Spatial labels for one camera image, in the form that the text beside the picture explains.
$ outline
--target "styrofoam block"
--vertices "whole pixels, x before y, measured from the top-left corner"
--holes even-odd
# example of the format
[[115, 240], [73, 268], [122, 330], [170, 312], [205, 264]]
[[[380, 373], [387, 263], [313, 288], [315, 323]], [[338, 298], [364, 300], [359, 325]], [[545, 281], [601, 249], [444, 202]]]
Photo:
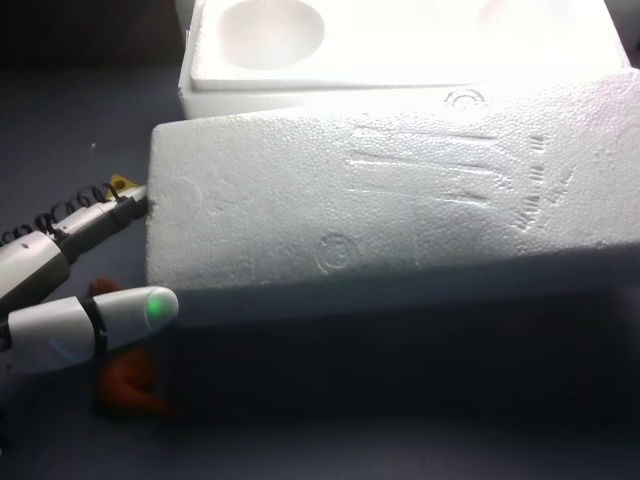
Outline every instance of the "styrofoam block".
[[180, 96], [197, 118], [299, 106], [318, 90], [628, 65], [603, 0], [208, 0], [194, 9]]
[[635, 254], [637, 71], [396, 100], [156, 128], [148, 280], [184, 324], [606, 284], [598, 254]]

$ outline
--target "orange object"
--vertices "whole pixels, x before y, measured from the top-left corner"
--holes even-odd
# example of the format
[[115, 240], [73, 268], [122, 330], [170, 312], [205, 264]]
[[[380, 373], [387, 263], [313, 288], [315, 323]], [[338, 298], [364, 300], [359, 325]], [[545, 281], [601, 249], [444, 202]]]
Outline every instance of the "orange object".
[[[89, 284], [92, 295], [122, 290], [108, 278]], [[173, 406], [153, 391], [155, 366], [149, 353], [137, 346], [117, 355], [102, 370], [96, 383], [96, 400], [101, 406], [130, 413], [170, 415]]]

